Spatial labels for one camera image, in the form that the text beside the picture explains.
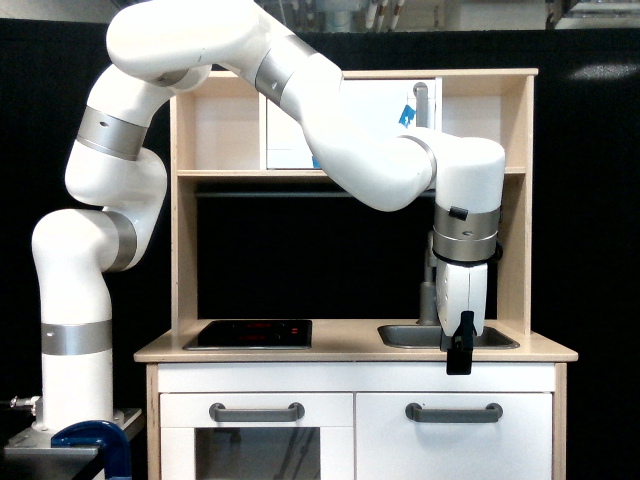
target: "stovetop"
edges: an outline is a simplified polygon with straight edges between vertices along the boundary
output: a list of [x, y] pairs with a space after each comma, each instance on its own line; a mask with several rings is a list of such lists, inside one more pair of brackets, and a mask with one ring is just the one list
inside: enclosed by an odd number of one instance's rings
[[185, 350], [311, 347], [311, 320], [214, 320]]

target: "robotic arm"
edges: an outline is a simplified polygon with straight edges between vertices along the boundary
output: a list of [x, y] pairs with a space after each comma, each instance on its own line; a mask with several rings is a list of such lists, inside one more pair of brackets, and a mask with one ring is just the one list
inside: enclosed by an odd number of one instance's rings
[[101, 273], [140, 260], [165, 195], [161, 161], [141, 148], [151, 117], [175, 93], [197, 88], [214, 63], [297, 120], [323, 170], [363, 203], [393, 211], [436, 189], [438, 311], [445, 333], [468, 350], [473, 330], [482, 332], [485, 262], [495, 250], [505, 164], [498, 144], [426, 128], [384, 143], [367, 135], [343, 112], [340, 69], [252, 0], [137, 4], [114, 18], [107, 47], [114, 66], [91, 91], [66, 172], [76, 199], [104, 208], [50, 214], [33, 237], [46, 428], [112, 417], [111, 304]]

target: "sink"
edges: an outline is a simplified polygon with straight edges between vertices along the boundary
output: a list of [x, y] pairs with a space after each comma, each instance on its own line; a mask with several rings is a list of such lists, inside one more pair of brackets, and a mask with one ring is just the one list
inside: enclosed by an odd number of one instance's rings
[[[385, 345], [396, 348], [440, 348], [446, 351], [451, 340], [442, 328], [431, 325], [384, 325], [378, 333]], [[484, 327], [482, 335], [473, 337], [473, 348], [518, 348], [520, 344], [493, 327]]]

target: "white box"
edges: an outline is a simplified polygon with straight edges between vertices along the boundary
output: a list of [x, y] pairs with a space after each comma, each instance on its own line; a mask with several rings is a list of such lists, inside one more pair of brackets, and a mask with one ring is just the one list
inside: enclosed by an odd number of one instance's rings
[[[348, 115], [372, 137], [383, 141], [415, 124], [405, 108], [415, 111], [413, 87], [424, 82], [433, 109], [429, 128], [442, 131], [442, 79], [344, 80], [340, 97]], [[305, 142], [302, 128], [271, 101], [267, 101], [267, 169], [319, 168]]]

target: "black curtain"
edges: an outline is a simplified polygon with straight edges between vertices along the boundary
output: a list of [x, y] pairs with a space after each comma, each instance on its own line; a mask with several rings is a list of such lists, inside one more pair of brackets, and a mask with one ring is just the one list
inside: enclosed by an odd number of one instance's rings
[[[79, 206], [64, 189], [64, 168], [90, 88], [109, 65], [105, 32], [104, 25], [0, 21], [0, 399], [41, 390], [31, 232], [47, 213]], [[568, 477], [634, 478], [629, 459], [637, 426], [632, 392], [640, 33], [303, 38], [344, 70], [540, 70], [533, 329], [580, 353], [580, 361], [569, 366]], [[154, 118], [145, 146], [168, 161], [166, 106]], [[222, 258], [215, 255], [217, 248], [201, 252], [201, 313], [417, 316], [428, 200], [384, 218], [348, 199], [278, 202], [201, 201], [200, 220], [219, 226], [210, 235], [202, 229], [201, 241], [225, 249]], [[144, 367], [132, 357], [170, 327], [167, 205], [142, 262], [108, 275], [107, 282], [113, 300], [115, 403], [144, 406]], [[138, 463], [143, 469], [144, 460]]]

